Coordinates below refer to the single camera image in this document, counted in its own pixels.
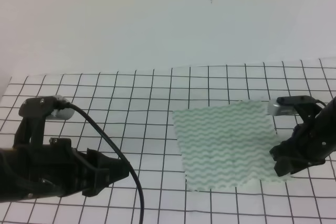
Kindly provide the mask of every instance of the wavy pattern cloth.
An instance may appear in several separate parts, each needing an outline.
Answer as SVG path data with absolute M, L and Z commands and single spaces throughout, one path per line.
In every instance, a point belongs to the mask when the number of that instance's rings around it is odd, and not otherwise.
M 279 144 L 267 103 L 239 102 L 173 112 L 189 190 L 220 190 L 251 179 L 283 181 L 269 150 Z

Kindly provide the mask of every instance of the black wire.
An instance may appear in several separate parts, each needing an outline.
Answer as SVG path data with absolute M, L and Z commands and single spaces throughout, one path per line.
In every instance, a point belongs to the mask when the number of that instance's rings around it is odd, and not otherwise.
M 316 103 L 321 103 L 323 106 L 327 106 L 324 102 L 322 102 L 320 100 L 316 100 Z
M 124 161 L 128 169 L 130 170 L 130 173 L 134 179 L 134 182 L 137 186 L 138 192 L 139 192 L 139 199 L 140 199 L 140 218 L 139 218 L 139 224 L 143 223 L 143 215 L 144 215 L 144 209 L 145 209 L 145 202 L 144 202 L 144 197 L 143 197 L 143 191 L 142 187 L 139 181 L 138 176 L 136 175 L 131 163 L 127 160 L 125 155 L 119 150 L 119 148 L 112 142 L 112 140 L 106 135 L 106 133 L 98 126 L 98 124 L 86 113 L 84 112 L 81 108 L 77 107 L 76 105 L 73 105 L 72 103 L 66 103 L 62 104 L 66 108 L 73 109 L 77 111 L 79 114 L 81 114 L 91 125 L 92 127 L 101 135 L 101 137 L 108 143 L 108 145 L 111 146 L 111 148 L 115 151 L 115 153 L 120 157 L 122 161 Z

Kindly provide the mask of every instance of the white grid surface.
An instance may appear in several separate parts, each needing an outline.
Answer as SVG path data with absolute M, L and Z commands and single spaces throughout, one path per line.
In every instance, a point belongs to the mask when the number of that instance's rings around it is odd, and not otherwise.
M 12 78 L 0 102 L 0 147 L 12 146 L 21 121 L 18 109 L 25 99 L 60 94 L 89 113 L 140 175 L 145 224 L 330 224 L 336 223 L 335 154 L 287 183 L 253 182 L 226 191 L 190 192 L 171 112 L 288 95 L 311 95 L 328 103 L 335 92 L 332 58 Z M 274 118 L 278 134 L 286 136 L 298 122 L 295 116 Z M 47 122 L 45 143 L 53 136 L 71 138 L 79 151 L 91 148 L 116 157 L 79 115 Z M 131 224 L 138 223 L 139 212 L 130 176 L 92 198 L 76 194 L 2 203 L 0 223 Z

